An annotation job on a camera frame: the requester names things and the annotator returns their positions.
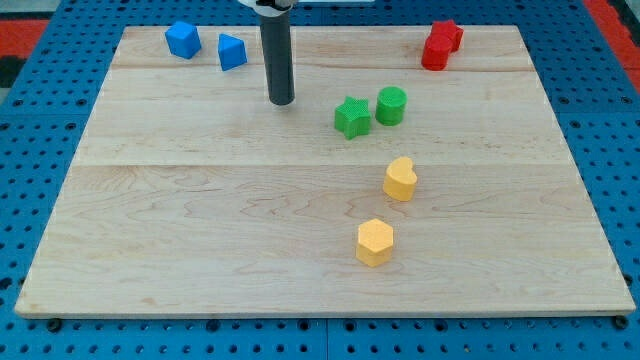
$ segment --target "plastic toy block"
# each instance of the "plastic toy block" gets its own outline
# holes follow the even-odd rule
[[[384,222],[373,219],[358,226],[358,245],[356,258],[363,263],[376,267],[391,260],[393,251],[393,228]]]
[[[220,34],[218,37],[218,56],[222,71],[227,71],[247,62],[247,50],[241,39]]]
[[[164,36],[171,53],[185,59],[191,59],[202,48],[198,29],[183,21],[176,21]]]
[[[334,127],[343,132],[347,140],[369,134],[370,122],[371,113],[367,99],[347,96],[344,103],[336,108]]]
[[[431,71],[444,70],[449,62],[453,42],[444,35],[431,34],[424,43],[422,66]]]
[[[434,34],[444,35],[449,38],[453,44],[451,52],[456,52],[460,48],[464,30],[461,27],[458,27],[453,20],[434,21],[433,26],[431,27],[431,35]]]
[[[413,171],[413,160],[399,157],[387,167],[382,190],[399,201],[409,201],[413,198],[418,176]]]
[[[386,126],[398,125],[404,117],[407,94],[399,87],[389,86],[378,93],[376,119]]]

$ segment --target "red surface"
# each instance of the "red surface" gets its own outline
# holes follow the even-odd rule
[[[49,20],[0,20],[0,57],[28,58],[48,23]]]
[[[462,42],[463,33],[464,30],[456,26],[456,23],[453,20],[434,21],[433,27],[431,28],[432,35],[444,35],[451,39],[451,41],[453,42],[453,47],[451,48],[452,52],[456,52],[460,48],[460,42]]]
[[[636,91],[640,92],[640,48],[633,43],[629,30],[620,22],[618,12],[607,0],[584,0],[584,4],[626,70]]]
[[[449,62],[449,54],[453,48],[453,41],[440,34],[431,34],[424,43],[422,66],[431,71],[444,70]]]

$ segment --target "blue cube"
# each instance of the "blue cube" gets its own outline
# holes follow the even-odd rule
[[[220,34],[218,37],[218,56],[222,71],[233,69],[247,62],[247,50],[241,39]]]
[[[183,21],[176,21],[164,36],[171,53],[185,59],[191,59],[201,48],[198,29]]]

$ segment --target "black cylinder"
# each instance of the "black cylinder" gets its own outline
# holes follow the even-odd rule
[[[287,105],[295,98],[289,12],[276,17],[260,16],[260,34],[269,100]]]

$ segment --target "yellow hexagon block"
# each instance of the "yellow hexagon block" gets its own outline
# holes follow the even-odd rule
[[[413,160],[399,157],[387,167],[382,190],[392,198],[409,201],[413,198],[418,176],[413,172]]]
[[[393,228],[373,219],[358,226],[356,258],[375,267],[391,259],[393,250]]]

